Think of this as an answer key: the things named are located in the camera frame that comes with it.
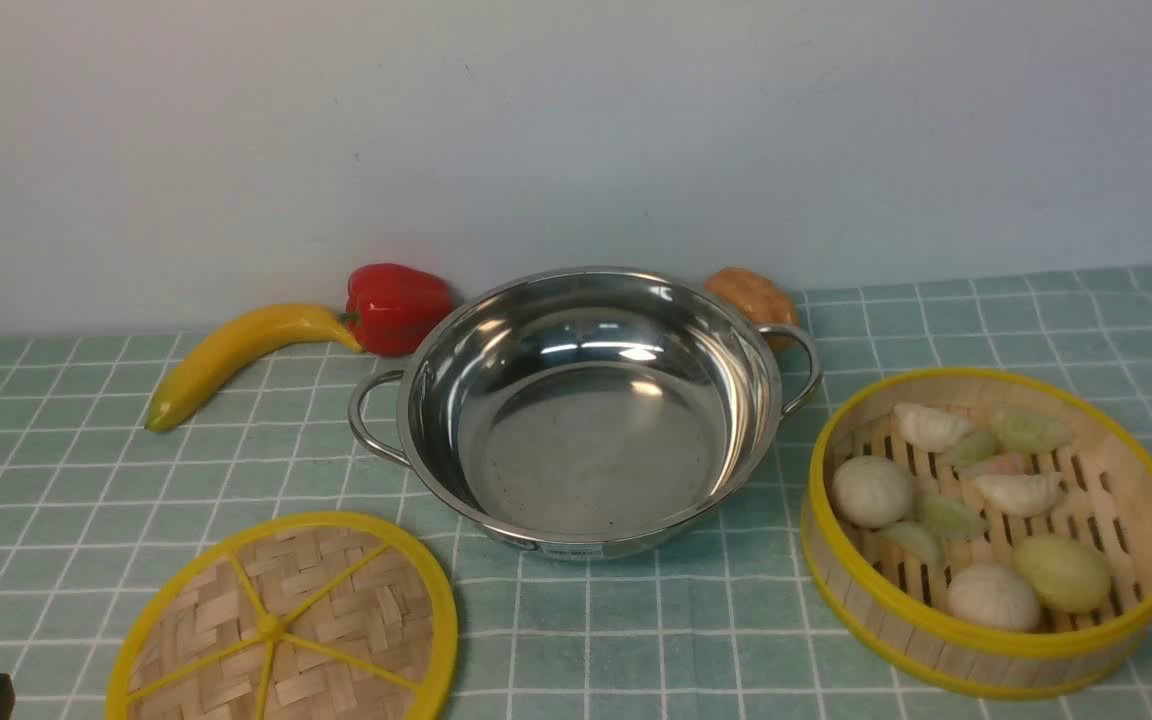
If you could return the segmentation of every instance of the white wall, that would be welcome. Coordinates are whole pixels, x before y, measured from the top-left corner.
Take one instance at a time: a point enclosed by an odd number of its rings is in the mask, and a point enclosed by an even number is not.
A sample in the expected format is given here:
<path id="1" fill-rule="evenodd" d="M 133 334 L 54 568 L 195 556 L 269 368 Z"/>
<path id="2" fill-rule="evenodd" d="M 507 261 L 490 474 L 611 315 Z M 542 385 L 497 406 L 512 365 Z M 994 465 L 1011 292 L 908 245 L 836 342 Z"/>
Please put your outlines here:
<path id="1" fill-rule="evenodd" d="M 1152 262 L 1152 1 L 0 0 L 0 334 L 379 260 Z"/>

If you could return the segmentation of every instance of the stainless steel pot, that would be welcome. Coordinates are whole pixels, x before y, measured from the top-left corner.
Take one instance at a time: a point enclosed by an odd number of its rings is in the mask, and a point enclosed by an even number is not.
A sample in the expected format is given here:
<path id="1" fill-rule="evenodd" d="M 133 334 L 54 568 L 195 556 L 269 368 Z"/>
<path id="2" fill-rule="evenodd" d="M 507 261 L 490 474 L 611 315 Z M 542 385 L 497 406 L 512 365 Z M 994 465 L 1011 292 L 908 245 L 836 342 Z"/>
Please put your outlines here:
<path id="1" fill-rule="evenodd" d="M 764 334 L 808 355 L 806 382 L 785 406 Z M 399 378 L 402 448 L 362 419 L 367 392 Z M 467 302 L 406 372 L 358 384 L 348 414 L 371 452 L 411 468 L 490 536 L 600 560 L 654 547 L 722 502 L 819 381 L 799 328 L 756 328 L 655 273 L 573 268 Z"/>

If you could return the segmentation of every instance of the red bell pepper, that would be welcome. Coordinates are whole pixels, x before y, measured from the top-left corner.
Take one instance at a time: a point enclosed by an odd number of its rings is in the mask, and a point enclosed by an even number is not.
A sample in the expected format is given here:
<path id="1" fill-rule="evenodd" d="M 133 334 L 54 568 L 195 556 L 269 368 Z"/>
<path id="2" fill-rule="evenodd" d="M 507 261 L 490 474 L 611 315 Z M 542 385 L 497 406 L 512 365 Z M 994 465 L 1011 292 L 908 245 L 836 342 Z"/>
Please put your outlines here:
<path id="1" fill-rule="evenodd" d="M 364 265 L 349 275 L 344 323 L 367 353 L 410 355 L 456 306 L 438 275 L 394 263 Z"/>

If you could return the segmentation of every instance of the banana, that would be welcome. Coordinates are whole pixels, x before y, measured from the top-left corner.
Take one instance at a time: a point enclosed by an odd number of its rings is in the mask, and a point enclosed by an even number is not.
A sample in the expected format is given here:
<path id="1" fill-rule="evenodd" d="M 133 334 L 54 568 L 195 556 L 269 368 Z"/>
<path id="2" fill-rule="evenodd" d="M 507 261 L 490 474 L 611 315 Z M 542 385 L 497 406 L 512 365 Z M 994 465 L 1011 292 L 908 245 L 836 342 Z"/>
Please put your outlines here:
<path id="1" fill-rule="evenodd" d="M 362 353 L 362 346 L 338 314 L 321 305 L 262 306 L 240 314 L 204 338 L 159 382 L 146 410 L 145 429 L 161 433 L 194 415 L 238 370 L 279 347 L 329 342 Z"/>

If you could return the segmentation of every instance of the pot rim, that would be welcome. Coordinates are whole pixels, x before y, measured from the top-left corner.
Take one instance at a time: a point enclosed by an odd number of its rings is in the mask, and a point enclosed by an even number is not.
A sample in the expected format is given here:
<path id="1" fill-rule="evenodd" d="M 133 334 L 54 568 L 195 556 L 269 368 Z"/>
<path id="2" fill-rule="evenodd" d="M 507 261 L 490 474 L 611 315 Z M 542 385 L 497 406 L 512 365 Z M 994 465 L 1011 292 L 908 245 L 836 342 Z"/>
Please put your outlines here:
<path id="1" fill-rule="evenodd" d="M 688 291 L 696 293 L 696 295 L 707 300 L 710 304 L 717 306 L 717 309 L 726 316 L 726 319 L 732 324 L 732 327 L 740 333 L 742 340 L 745 340 L 751 347 L 755 348 L 758 353 L 759 361 L 761 361 L 764 367 L 768 370 L 767 376 L 771 397 L 768 397 L 768 402 L 764 407 L 758 423 L 755 424 L 755 426 L 759 430 L 759 437 L 755 439 L 753 446 L 750 447 L 750 450 L 746 452 L 744 456 L 740 457 L 735 464 L 733 464 L 726 479 L 723 479 L 721 484 L 718 484 L 717 491 L 710 493 L 707 497 L 704 497 L 703 500 L 687 507 L 684 510 L 674 511 L 672 515 L 666 515 L 662 518 L 655 520 L 655 526 L 653 528 L 634 529 L 628 535 L 548 533 L 533 528 L 507 523 L 507 521 L 494 518 L 494 516 L 485 514 L 485 511 L 476 510 L 465 501 L 462 501 L 460 497 L 453 495 L 453 493 L 438 480 L 433 471 L 429 469 L 429 465 L 425 464 L 420 454 L 415 452 L 416 442 L 415 438 L 412 438 L 411 418 L 410 415 L 408 415 L 408 407 L 406 402 L 406 399 L 410 396 L 417 370 L 419 370 L 420 365 L 424 364 L 425 356 L 429 355 L 431 348 L 439 343 L 444 333 L 447 332 L 448 328 L 453 327 L 453 325 L 461 323 L 465 316 L 482 309 L 484 304 L 490 304 L 490 302 L 493 302 L 497 297 L 502 296 L 505 291 L 513 290 L 513 288 L 540 281 L 552 281 L 552 279 L 558 278 L 585 274 L 631 275 L 673 287 L 685 288 Z M 772 354 L 771 347 L 767 346 L 767 342 L 765 342 L 763 335 L 759 334 L 755 325 L 750 323 L 744 314 L 740 313 L 735 306 L 728 305 L 726 301 L 720 300 L 717 295 L 713 295 L 712 291 L 705 290 L 703 287 L 680 281 L 680 279 L 673 278 L 668 274 L 649 272 L 647 270 L 627 268 L 626 266 L 581 265 L 573 266 L 571 268 L 548 270 L 548 272 L 535 273 L 494 287 L 492 290 L 482 293 L 482 295 L 467 301 L 465 304 L 462 304 L 461 306 L 457 306 L 456 310 L 452 311 L 452 314 L 448 314 L 447 318 L 444 318 L 441 323 L 435 325 L 429 335 L 425 336 L 425 340 L 420 342 L 420 346 L 416 348 L 416 353 L 414 353 L 410 359 L 408 359 L 402 382 L 399 385 L 396 419 L 397 439 L 399 445 L 402 446 L 403 453 L 407 455 L 407 461 L 410 462 L 411 470 L 416 473 L 417 478 L 420 478 L 420 483 L 424 484 L 431 493 L 434 493 L 434 497 L 438 497 L 439 500 L 442 500 L 444 503 L 449 506 L 453 510 L 460 511 L 460 514 L 465 516 L 465 518 L 473 520 L 475 523 L 492 530 L 494 533 L 521 539 L 522 541 L 566 544 L 566 546 L 576 546 L 576 544 L 641 541 L 641 539 L 667 532 L 667 530 L 672 530 L 679 525 L 684 525 L 691 520 L 699 518 L 699 516 L 705 514 L 705 511 L 712 510 L 719 502 L 722 502 L 727 497 L 730 497 L 733 492 L 736 492 L 737 488 L 744 486 L 744 484 L 749 480 L 750 475 L 753 473 L 755 467 L 758 467 L 759 462 L 763 461 L 763 456 L 767 455 L 767 450 L 772 447 L 774 438 L 776 438 L 776 427 L 780 427 L 781 419 L 785 418 L 783 415 L 779 415 L 781 410 L 781 374 L 780 366 L 776 364 L 776 356 Z"/>

